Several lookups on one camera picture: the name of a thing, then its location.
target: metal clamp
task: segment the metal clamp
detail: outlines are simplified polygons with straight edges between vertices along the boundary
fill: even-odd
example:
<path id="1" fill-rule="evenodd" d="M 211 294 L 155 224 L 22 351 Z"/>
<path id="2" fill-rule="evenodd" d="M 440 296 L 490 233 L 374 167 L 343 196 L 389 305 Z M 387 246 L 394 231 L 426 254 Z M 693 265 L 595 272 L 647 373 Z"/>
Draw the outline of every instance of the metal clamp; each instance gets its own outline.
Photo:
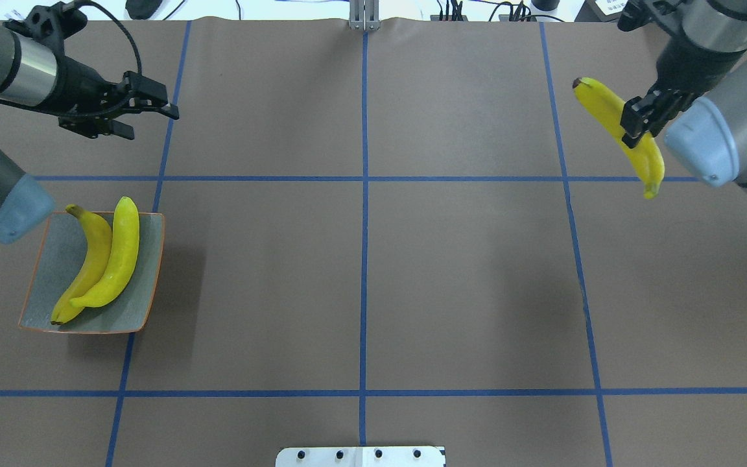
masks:
<path id="1" fill-rule="evenodd" d="M 379 0 L 350 0 L 350 29 L 379 29 Z"/>

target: banana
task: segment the banana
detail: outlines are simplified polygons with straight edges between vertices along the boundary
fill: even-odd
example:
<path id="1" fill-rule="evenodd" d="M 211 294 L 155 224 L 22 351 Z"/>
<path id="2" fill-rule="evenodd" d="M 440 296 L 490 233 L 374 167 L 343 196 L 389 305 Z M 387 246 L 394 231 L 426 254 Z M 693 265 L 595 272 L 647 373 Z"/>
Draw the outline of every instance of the banana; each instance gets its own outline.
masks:
<path id="1" fill-rule="evenodd" d="M 635 174 L 644 183 L 644 197 L 654 198 L 659 194 L 659 186 L 665 177 L 665 162 L 661 159 L 659 146 L 649 134 L 641 136 L 635 148 L 628 148 L 622 142 L 624 130 L 621 125 L 624 100 L 610 91 L 604 84 L 593 78 L 577 78 L 573 82 L 573 92 L 578 102 L 595 117 L 605 130 L 619 143 L 626 154 Z"/>
<path id="2" fill-rule="evenodd" d="M 137 265 L 140 248 L 140 218 L 137 206 L 128 196 L 119 199 L 113 216 L 112 254 L 106 272 L 82 296 L 71 299 L 71 307 L 104 307 L 128 285 Z"/>
<path id="3" fill-rule="evenodd" d="M 83 307 L 74 307 L 70 304 L 70 299 L 83 295 L 103 277 L 112 251 L 112 227 L 106 219 L 76 204 L 68 204 L 65 210 L 80 221 L 80 227 L 86 234 L 88 250 L 80 272 L 77 273 L 68 289 L 62 293 L 51 311 L 51 324 L 54 325 L 69 322 L 80 314 Z"/>

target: white label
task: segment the white label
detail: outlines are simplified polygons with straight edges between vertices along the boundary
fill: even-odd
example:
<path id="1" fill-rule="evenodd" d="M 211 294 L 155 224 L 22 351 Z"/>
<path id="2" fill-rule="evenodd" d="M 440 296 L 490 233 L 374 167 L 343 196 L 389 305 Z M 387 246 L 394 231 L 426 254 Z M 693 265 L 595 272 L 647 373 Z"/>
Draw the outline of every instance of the white label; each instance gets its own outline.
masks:
<path id="1" fill-rule="evenodd" d="M 605 15 L 614 15 L 621 12 L 628 3 L 626 0 L 595 0 L 595 4 Z"/>

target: black cable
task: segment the black cable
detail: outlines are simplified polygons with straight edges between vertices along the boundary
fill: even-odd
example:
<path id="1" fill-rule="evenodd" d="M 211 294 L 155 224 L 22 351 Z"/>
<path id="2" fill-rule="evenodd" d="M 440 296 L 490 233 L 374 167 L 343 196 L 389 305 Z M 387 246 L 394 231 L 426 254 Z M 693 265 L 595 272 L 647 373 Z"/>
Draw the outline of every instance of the black cable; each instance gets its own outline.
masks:
<path id="1" fill-rule="evenodd" d="M 566 23 L 566 21 L 564 21 L 563 19 L 554 17 L 552 15 L 527 15 L 525 17 L 519 18 L 518 21 L 525 21 L 528 18 L 552 18 L 552 19 L 557 19 L 558 21 L 561 21 L 561 23 Z"/>
<path id="2" fill-rule="evenodd" d="M 74 6 L 75 8 L 82 8 L 83 6 L 94 6 L 94 8 L 97 8 L 98 10 L 103 12 L 104 15 L 109 17 L 112 23 L 115 23 L 117 27 L 119 27 L 119 30 L 121 30 L 125 35 L 125 38 L 128 39 L 128 43 L 131 44 L 131 50 L 134 52 L 134 61 L 137 64 L 137 80 L 139 80 L 139 77 L 143 76 L 143 61 L 142 59 L 140 59 L 140 51 L 137 50 L 137 43 L 134 42 L 134 39 L 131 36 L 131 33 L 128 32 L 128 29 L 126 29 L 125 26 L 123 26 L 123 24 L 117 18 L 115 18 L 112 12 L 106 10 L 101 4 L 92 2 L 92 0 L 74 0 Z M 54 112 L 53 110 L 42 110 L 37 109 L 36 107 L 24 106 L 24 104 L 17 104 L 15 102 L 6 101 L 4 99 L 0 99 L 0 104 L 2 104 L 2 106 L 14 107 L 22 110 L 30 110 L 30 112 L 39 112 L 41 114 L 53 115 L 56 117 L 92 118 L 108 115 L 112 112 L 116 112 L 116 110 L 121 109 L 123 106 L 128 104 L 128 101 L 131 101 L 132 97 L 134 97 L 134 89 L 136 88 L 137 86 L 132 86 L 131 91 L 129 91 L 128 94 L 126 94 L 125 97 L 122 98 L 122 100 L 107 109 L 100 110 L 99 112 Z"/>
<path id="3" fill-rule="evenodd" d="M 177 12 L 181 8 L 181 6 L 184 5 L 184 3 L 186 3 L 186 0 L 180 0 L 180 3 L 178 3 L 178 6 L 176 6 L 174 8 L 174 10 L 172 10 L 171 13 L 169 13 L 168 15 L 166 15 L 166 18 L 163 18 L 163 21 L 166 21 L 167 19 L 171 18 L 172 15 L 174 15 L 174 13 Z"/>
<path id="4" fill-rule="evenodd" d="M 500 3 L 495 4 L 495 9 L 492 10 L 492 14 L 489 15 L 489 21 L 492 21 L 492 19 L 495 17 L 495 13 L 497 12 L 497 9 L 504 5 L 509 6 L 509 16 L 512 16 L 512 11 L 513 9 L 515 9 L 515 5 L 512 5 L 511 2 L 500 2 Z"/>

